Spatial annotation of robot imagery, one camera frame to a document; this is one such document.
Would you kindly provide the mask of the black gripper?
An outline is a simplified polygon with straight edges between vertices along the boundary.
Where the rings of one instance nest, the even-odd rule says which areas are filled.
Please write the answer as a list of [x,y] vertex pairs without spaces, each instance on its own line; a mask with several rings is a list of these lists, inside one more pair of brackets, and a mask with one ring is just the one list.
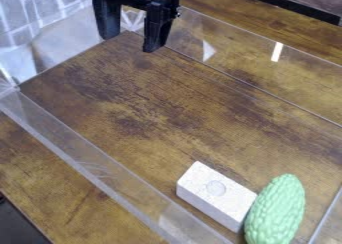
[[121,5],[146,9],[144,51],[166,45],[180,0],[93,0],[99,35],[105,40],[121,34]]

